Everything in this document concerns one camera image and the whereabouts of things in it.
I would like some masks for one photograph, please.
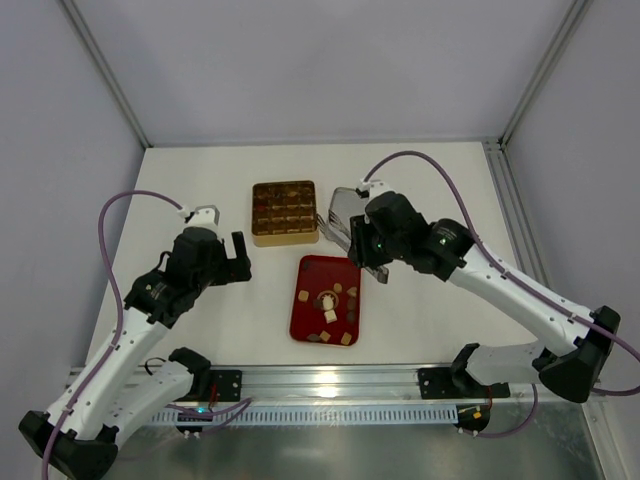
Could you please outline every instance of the metal frame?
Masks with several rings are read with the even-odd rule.
[[[615,432],[620,430],[620,426],[611,402],[585,403],[583,412],[606,478],[612,480],[638,478],[632,471],[633,467],[625,461],[625,458],[631,458],[634,452],[627,451],[627,447],[620,444],[620,437],[615,435]]]
[[[544,268],[507,156],[497,139],[483,142],[483,147],[518,268],[539,283],[549,286],[549,275]]]
[[[220,366],[216,370],[242,370],[242,396],[251,397],[259,405],[476,405],[478,399],[422,400],[418,387],[420,368],[443,367],[448,364],[392,365],[273,365]],[[67,380],[71,385],[83,368],[73,368]],[[148,375],[139,367],[125,388],[134,388]],[[530,402],[531,386],[511,384],[510,398],[496,398],[496,404]],[[557,396],[539,387],[540,402],[558,402]],[[183,406],[206,407],[206,403],[183,402]]]
[[[82,16],[80,9],[76,5],[75,0],[58,0],[58,5],[67,17],[67,20],[76,33],[78,40],[89,54],[89,58],[93,62],[96,71],[102,78],[107,90],[109,90],[113,100],[120,109],[125,121],[131,128],[131,132],[136,136],[142,148],[146,149],[151,147],[151,143],[144,133],[144,129],[138,121],[138,117],[136,117],[135,112],[131,108],[129,100],[127,100],[126,95],[122,91],[113,70],[111,70],[107,59],[100,50],[100,47],[98,46],[96,39],[93,37],[93,34]]]
[[[515,130],[551,76],[592,3],[593,0],[573,0],[507,122],[500,145],[508,145],[513,138]]]

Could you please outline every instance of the red tray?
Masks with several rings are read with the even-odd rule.
[[[291,311],[291,337],[299,342],[353,345],[360,332],[361,293],[360,269],[349,259],[319,255],[302,257]],[[334,304],[337,301],[334,310],[338,320],[329,324],[321,305],[324,295],[331,295]]]

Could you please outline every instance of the cable connector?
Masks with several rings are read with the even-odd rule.
[[[192,215],[191,209],[186,205],[183,205],[177,213],[180,218],[184,218],[185,220]]]
[[[382,195],[386,192],[393,192],[393,188],[389,186],[387,182],[382,180],[360,180],[356,193],[360,198],[366,198],[369,202],[374,198]]]
[[[196,207],[191,212],[191,216],[186,219],[187,226],[201,227],[218,233],[218,223],[220,222],[220,210],[215,205],[204,205]]]

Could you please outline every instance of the black mount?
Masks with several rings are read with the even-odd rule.
[[[53,433],[49,414],[29,411],[18,426],[33,451],[42,458]],[[76,432],[58,433],[49,463],[72,480],[98,480],[102,478],[118,455],[116,427],[103,427],[95,440],[76,440]]]
[[[477,382],[473,385],[464,385],[461,388],[452,371],[450,367],[418,369],[420,398],[423,400],[458,400],[462,398],[486,399],[488,397],[487,386]],[[509,384],[496,383],[491,385],[491,396],[493,398],[509,398],[511,396]]]
[[[242,394],[242,370],[217,370],[202,355],[186,347],[178,348],[169,355],[170,362],[184,365],[193,374],[193,384],[182,402],[208,402],[215,387],[218,402],[239,402]]]
[[[483,387],[467,373],[469,357],[480,346],[479,343],[469,343],[460,350],[449,369],[451,383],[464,395],[470,397],[474,392],[480,391]]]
[[[607,306],[591,312],[593,323],[616,333],[620,315]],[[584,339],[578,339],[577,349],[556,357],[545,349],[533,361],[542,384],[556,395],[575,403],[584,403],[598,380],[604,362],[611,353],[613,342],[595,330],[589,330]]]
[[[159,268],[138,277],[124,299],[125,308],[149,315],[149,322],[173,327],[209,286],[247,282],[251,262],[242,232],[231,234],[236,258],[227,258],[224,241],[211,230],[187,227],[173,243],[165,271]]]

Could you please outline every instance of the cable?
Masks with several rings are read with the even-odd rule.
[[[87,388],[87,385],[91,383],[91,380],[98,374],[102,366],[107,362],[111,353],[113,352],[115,345],[118,344],[120,340],[120,336],[122,335],[122,327],[124,323],[124,307],[122,306],[122,297],[120,295],[120,290],[118,289],[118,284],[116,283],[115,275],[113,274],[113,268],[111,266],[111,260],[109,259],[109,254],[107,253],[106,241],[104,238],[104,218],[109,210],[109,207],[113,205],[116,201],[124,197],[131,197],[133,195],[146,195],[149,197],[159,198],[160,200],[164,200],[167,203],[173,205],[177,210],[182,210],[182,206],[176,202],[175,200],[162,195],[156,192],[150,192],[148,190],[130,190],[127,192],[122,192],[117,195],[111,197],[107,202],[103,205],[102,210],[100,211],[100,216],[98,217],[98,241],[100,243],[100,255],[102,256],[102,263],[107,272],[107,280],[109,281],[109,285],[111,286],[111,290],[113,291],[113,296],[116,301],[116,310],[117,310],[117,320],[116,320],[116,331],[113,334],[113,340],[111,341],[111,345],[105,350],[102,354],[102,357],[98,360],[95,366],[91,369],[85,379],[78,385],[76,391],[71,395],[69,401],[65,405],[65,409],[60,414],[60,418],[57,423],[53,427],[51,435],[49,436],[49,440],[47,441],[47,445],[44,449],[44,453],[42,454],[42,480],[49,480],[49,460],[51,459],[51,452],[53,450],[53,445],[55,444],[55,440],[60,433],[60,429],[67,417],[71,413],[73,406],[78,401],[78,398],[82,394],[82,392]]]
[[[218,399],[218,384],[214,383],[213,387],[211,387],[211,397],[209,397],[209,411],[213,412],[213,404],[216,403]]]
[[[162,362],[162,363],[165,363],[165,362],[166,362],[166,360],[165,360],[164,358],[161,358],[161,357],[151,357],[151,358],[147,358],[147,359],[144,361],[144,369],[145,369],[145,371],[147,372],[147,374],[148,374],[148,375],[153,375],[153,372],[152,372],[151,370],[149,370],[149,362],[150,362],[151,360],[158,360],[158,361],[160,361],[160,362]]]
[[[489,397],[489,405],[487,408],[491,410],[493,408],[493,389],[491,388],[491,385],[487,387],[487,397]]]
[[[455,184],[453,183],[453,180],[447,174],[447,172],[444,170],[444,168],[442,168],[442,166],[438,162],[436,162],[433,158],[431,158],[429,155],[426,155],[426,154],[424,154],[422,152],[417,152],[417,151],[414,151],[414,150],[404,150],[404,151],[401,151],[401,152],[396,152],[396,153],[394,153],[392,155],[389,155],[386,158],[383,158],[380,162],[378,162],[376,165],[374,165],[374,167],[369,171],[367,176],[364,177],[364,181],[365,182],[369,181],[371,179],[371,177],[383,165],[389,163],[391,160],[393,160],[395,158],[403,157],[403,156],[416,156],[416,157],[419,157],[419,158],[425,160],[427,163],[429,163],[433,168],[435,168],[438,171],[438,173],[442,176],[444,181],[449,186],[449,189],[451,190],[451,193],[453,193],[453,196],[455,197],[456,202],[458,203],[458,207],[460,208],[460,211],[462,212],[462,216],[464,217],[464,221],[467,224],[467,228],[469,229],[469,232],[471,232],[471,236],[473,237],[473,240],[475,241],[476,245],[480,249],[480,252],[487,259],[487,261],[501,275],[503,275],[506,278],[508,278],[509,280],[511,280],[513,283],[515,283],[520,288],[522,288],[525,292],[529,293],[531,296],[533,296],[537,300],[540,300],[542,303],[544,303],[548,307],[553,308],[554,310],[560,312],[562,315],[566,316],[567,318],[570,318],[571,320],[579,323],[580,325],[582,325],[584,327],[587,327],[587,328],[590,328],[591,330],[594,330],[595,332],[599,333],[603,337],[606,337],[609,340],[611,340],[612,342],[618,344],[624,350],[629,352],[638,362],[640,362],[640,352],[638,350],[636,350],[635,348],[633,348],[626,341],[624,341],[623,339],[621,339],[617,335],[609,332],[608,330],[602,328],[600,325],[596,325],[596,324],[592,323],[591,321],[589,321],[589,320],[587,320],[585,318],[582,318],[582,317],[580,317],[578,315],[574,315],[573,312],[571,312],[567,308],[565,308],[562,305],[554,302],[550,298],[547,298],[545,295],[543,295],[542,293],[536,291],[534,288],[530,287],[525,282],[520,280],[518,277],[516,277],[515,275],[513,275],[512,273],[507,271],[500,264],[500,262],[498,262],[495,258],[493,258],[493,256],[489,253],[489,251],[485,248],[484,244],[482,243],[482,240],[480,240],[480,236],[478,235],[478,232],[476,231],[475,227],[473,226],[473,222],[471,221],[471,216],[469,215],[469,211],[467,210],[467,207],[465,206],[464,201],[462,200],[462,196],[460,195],[460,192],[458,191],[458,189],[456,188]],[[600,395],[610,395],[610,396],[613,396],[613,397],[628,397],[628,396],[637,395],[638,393],[640,393],[640,385],[638,385],[635,388],[631,388],[631,389],[628,389],[628,390],[620,390],[620,391],[606,390],[606,389],[602,389],[602,388],[592,388],[591,391],[593,393],[597,393],[597,394],[600,394]]]
[[[242,415],[244,413],[244,411],[249,408],[249,405],[251,404],[251,399],[250,398],[245,398],[244,400],[236,403],[234,406],[230,407],[230,408],[226,408],[224,410],[218,410],[216,412],[213,412],[213,414],[209,413],[209,414],[204,414],[204,415],[209,415],[209,417],[213,417],[216,415],[222,415],[223,413],[228,413],[229,411],[232,411],[238,407],[241,407],[236,413],[234,413],[233,415],[231,415],[228,419],[226,419],[224,422],[220,423],[219,425],[215,425],[211,428],[209,428],[208,430],[204,430],[201,434],[200,437],[204,437],[205,435],[211,435],[213,433],[219,432],[220,430],[222,430],[223,428],[227,427],[231,422],[233,422],[236,418],[238,418],[240,415]],[[174,408],[177,407],[176,405],[167,405],[168,408]],[[190,411],[188,408],[185,408],[184,410],[189,411],[190,413],[193,414],[197,414],[196,412]],[[150,448],[149,450],[147,450],[144,453],[141,453],[139,455],[134,455],[132,457],[123,457],[123,456],[119,456],[117,458],[118,461],[122,461],[122,462],[134,462],[137,460],[142,460],[143,458],[148,457],[149,455],[157,452],[158,450],[160,450],[161,448],[164,448],[166,446],[169,446],[173,443],[177,443],[181,440],[184,440],[184,437],[182,436],[175,436],[172,438],[168,438],[167,440],[164,440],[162,442],[160,442],[159,444],[157,444],[156,446]]]
[[[162,266],[162,262],[164,262],[164,258],[165,257],[170,257],[171,256],[171,252],[167,252],[164,251],[160,254],[160,260],[158,261],[158,265],[156,265],[153,269],[154,270],[159,270],[160,267]]]
[[[249,405],[250,403],[251,403],[251,398],[245,398],[244,400],[240,400],[238,403],[236,403],[235,405],[231,405],[230,407],[222,408],[220,410],[215,410],[213,412],[202,412],[202,413],[196,412],[190,408],[179,407],[178,405],[167,405],[167,408],[178,410],[179,412],[182,412],[188,417],[199,418],[201,420],[211,420],[214,417],[217,417],[219,415],[224,415],[225,413],[233,412],[236,408],[244,404]]]
[[[493,438],[493,439],[509,437],[511,435],[515,435],[518,432],[521,432],[522,430],[524,430],[529,426],[529,424],[533,421],[533,418],[536,416],[536,413],[538,412],[538,405],[539,405],[538,389],[533,383],[531,384],[531,389],[533,390],[533,405],[531,406],[531,411],[529,412],[529,415],[527,415],[527,418],[525,418],[524,422],[522,422],[517,427],[512,428],[511,430],[507,430],[506,432],[500,432],[500,433],[474,432],[471,430],[467,430],[466,428],[461,428],[460,430],[463,433],[466,433],[467,435],[471,435],[473,437]]]

